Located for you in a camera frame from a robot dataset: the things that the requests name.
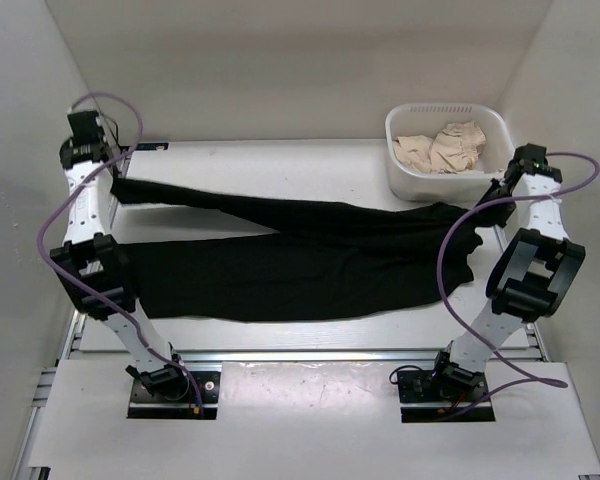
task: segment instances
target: black garment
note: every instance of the black garment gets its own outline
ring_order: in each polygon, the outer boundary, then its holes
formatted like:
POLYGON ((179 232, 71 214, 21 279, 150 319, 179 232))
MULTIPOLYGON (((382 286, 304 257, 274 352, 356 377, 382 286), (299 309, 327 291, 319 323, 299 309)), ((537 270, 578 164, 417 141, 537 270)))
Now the black garment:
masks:
MULTIPOLYGON (((273 200, 116 179, 123 204, 217 209, 280 233, 123 245, 150 318, 200 315, 242 321, 349 318, 440 300, 435 260, 466 210, 436 203, 403 212, 344 203, 273 200)), ((445 286, 473 280, 475 225, 454 235, 445 286)))

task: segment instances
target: white floor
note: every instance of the white floor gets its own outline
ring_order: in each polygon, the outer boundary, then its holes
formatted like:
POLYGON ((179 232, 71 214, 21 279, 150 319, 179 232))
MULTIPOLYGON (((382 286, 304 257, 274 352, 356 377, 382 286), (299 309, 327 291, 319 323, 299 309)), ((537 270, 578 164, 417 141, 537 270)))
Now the white floor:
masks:
MULTIPOLYGON (((600 473, 573 388, 496 396, 496 422, 402 424, 393 364, 223 366, 215 421, 125 418, 124 358, 60 363, 29 464, 49 480, 577 480, 600 473)), ((570 382, 563 364, 525 363, 570 382)), ((518 378, 491 364, 492 386, 518 378)))

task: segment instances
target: white platform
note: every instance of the white platform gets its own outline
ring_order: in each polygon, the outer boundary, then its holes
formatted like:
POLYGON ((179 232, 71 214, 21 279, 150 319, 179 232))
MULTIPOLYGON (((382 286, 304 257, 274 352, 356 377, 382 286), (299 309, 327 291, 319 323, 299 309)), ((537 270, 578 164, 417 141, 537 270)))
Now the white platform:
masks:
MULTIPOLYGON (((49 480, 577 480, 598 464, 573 388, 496 396, 496 422, 401 424, 393 364, 225 363, 215 421, 125 418, 124 358, 60 363, 31 466, 49 480)), ((563 364, 526 363, 570 382, 563 364)), ((490 364, 492 386, 518 378, 490 364)))
MULTIPOLYGON (((341 201, 383 210, 418 206, 392 195, 385 155, 386 142, 382 140, 172 143, 166 151, 135 153, 128 176, 222 193, 341 201)), ((113 228, 120 243, 226 238, 268 231, 216 211, 165 206, 120 207, 113 228)), ((484 305, 486 279, 501 253, 493 230, 480 229, 479 233, 484 244, 469 259, 476 281, 460 286, 452 295, 453 304, 467 319, 484 305)), ((242 324, 179 318, 154 323, 183 351, 438 349, 462 333, 440 304, 330 322, 242 324)), ((504 345, 528 346, 522 330, 504 345)), ((80 349, 122 351, 122 344, 108 328, 89 320, 80 349)))

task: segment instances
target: white panel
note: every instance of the white panel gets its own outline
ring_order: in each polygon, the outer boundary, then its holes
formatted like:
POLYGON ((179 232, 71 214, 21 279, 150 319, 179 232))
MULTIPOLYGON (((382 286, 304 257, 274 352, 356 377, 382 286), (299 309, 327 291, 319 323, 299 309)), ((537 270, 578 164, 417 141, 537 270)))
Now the white panel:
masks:
POLYGON ((550 0, 48 4, 89 86, 139 105, 148 137, 233 140, 380 138, 402 103, 492 106, 550 0))
MULTIPOLYGON (((130 178, 188 188, 269 198, 341 201, 368 208, 403 210, 416 204, 394 197, 387 185, 381 140, 175 143, 162 152, 137 152, 130 178)), ((113 226, 118 242, 200 240, 258 234, 263 227, 219 212, 164 206, 121 207, 113 226)), ((476 281, 452 295, 471 321, 486 298, 485 282, 500 256, 490 229, 470 256, 476 281)), ((164 319, 156 329, 179 350, 442 348, 462 327, 442 305, 366 318, 309 323, 244 324, 217 319, 164 319)), ((506 347, 527 347, 520 330, 506 347)), ((122 344, 97 322, 87 323, 84 351, 120 350, 122 344)))
MULTIPOLYGON (((600 0, 556 0, 501 111, 518 143, 573 150, 600 161, 600 0)), ((567 184, 588 167, 552 158, 567 184)), ((553 357, 568 361, 600 455, 600 178, 562 204, 571 240, 587 258, 551 321, 543 322, 553 357)))
MULTIPOLYGON (((49 480, 566 480, 600 473, 573 388, 496 396, 496 422, 401 424, 393 364, 225 363, 215 421, 128 420, 124 359, 60 364, 30 465, 49 480)), ((525 364, 569 382, 563 364, 525 364)), ((517 378, 491 364, 492 385, 517 378)))
POLYGON ((0 1, 0 479, 69 314, 35 235, 66 196, 58 150, 69 134, 67 108, 85 88, 44 3, 0 1))

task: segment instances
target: white wall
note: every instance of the white wall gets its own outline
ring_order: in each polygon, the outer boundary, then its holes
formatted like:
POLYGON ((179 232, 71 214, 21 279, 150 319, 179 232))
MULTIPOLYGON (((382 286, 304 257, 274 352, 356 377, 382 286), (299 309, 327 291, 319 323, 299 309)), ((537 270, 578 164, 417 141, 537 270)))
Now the white wall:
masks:
POLYGON ((147 138, 216 140, 380 138, 402 103, 493 105, 551 2, 47 3, 87 84, 137 104, 147 138))
MULTIPOLYGON (((501 110, 519 144, 600 160, 600 0, 555 0, 501 110)), ((567 160, 568 182, 585 175, 567 160)), ((600 179, 564 200, 565 225, 587 258, 558 314, 544 321, 553 357, 567 360, 600 456, 600 179)))
MULTIPOLYGON (((66 110, 85 89, 42 0, 0 0, 0 479, 69 318, 35 235, 66 196, 58 150, 66 110)), ((49 240, 61 240, 59 231, 49 240)))

